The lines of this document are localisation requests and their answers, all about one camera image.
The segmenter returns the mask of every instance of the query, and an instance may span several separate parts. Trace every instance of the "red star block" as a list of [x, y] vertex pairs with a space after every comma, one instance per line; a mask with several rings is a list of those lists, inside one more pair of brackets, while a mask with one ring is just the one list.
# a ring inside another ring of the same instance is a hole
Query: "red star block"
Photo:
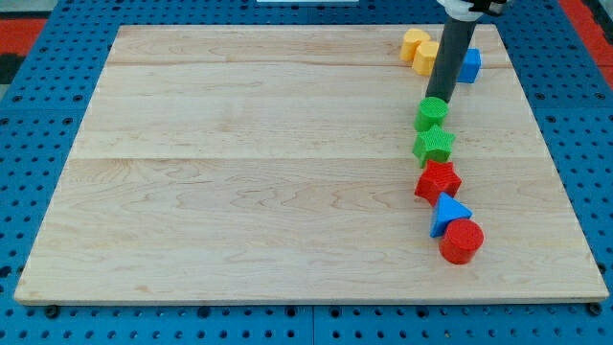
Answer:
[[453, 162], [439, 163], [428, 159], [415, 195], [425, 198], [434, 207], [442, 192], [454, 196], [461, 183], [462, 179], [453, 171]]

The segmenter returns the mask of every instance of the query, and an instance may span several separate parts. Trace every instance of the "blue triangular prism block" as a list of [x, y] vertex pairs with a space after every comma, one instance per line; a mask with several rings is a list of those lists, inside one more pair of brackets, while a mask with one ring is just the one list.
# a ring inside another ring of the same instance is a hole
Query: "blue triangular prism block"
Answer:
[[447, 225], [455, 219], [469, 219], [472, 211], [468, 210], [460, 201], [443, 192], [434, 205], [430, 227], [430, 237], [436, 238], [444, 234]]

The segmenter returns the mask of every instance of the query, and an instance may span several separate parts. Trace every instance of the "red cylinder block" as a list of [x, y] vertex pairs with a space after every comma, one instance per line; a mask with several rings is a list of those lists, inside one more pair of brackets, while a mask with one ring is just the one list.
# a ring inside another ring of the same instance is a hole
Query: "red cylinder block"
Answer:
[[447, 225], [439, 249], [443, 257], [455, 265], [467, 264], [483, 244], [481, 227], [470, 219], [456, 219]]

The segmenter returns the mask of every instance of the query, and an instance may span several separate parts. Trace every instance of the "blue pegboard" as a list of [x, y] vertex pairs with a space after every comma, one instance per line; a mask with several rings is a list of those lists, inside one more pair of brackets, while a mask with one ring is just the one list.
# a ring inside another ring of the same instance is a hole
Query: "blue pegboard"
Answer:
[[[591, 305], [28, 308], [12, 294], [121, 24], [442, 23], [434, 0], [62, 0], [0, 103], [0, 344], [606, 343]], [[613, 93], [554, 0], [497, 25], [605, 281], [613, 288]]]

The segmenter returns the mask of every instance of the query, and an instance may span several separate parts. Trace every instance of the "blue block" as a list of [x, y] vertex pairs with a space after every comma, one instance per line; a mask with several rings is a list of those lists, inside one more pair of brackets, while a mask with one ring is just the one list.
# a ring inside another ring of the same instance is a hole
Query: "blue block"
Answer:
[[443, 192], [434, 205], [430, 227], [430, 237], [436, 238], [444, 234], [447, 225], [455, 219], [469, 219], [472, 211], [468, 210], [460, 201]]
[[474, 83], [481, 69], [481, 53], [479, 49], [470, 48], [466, 52], [458, 82]]

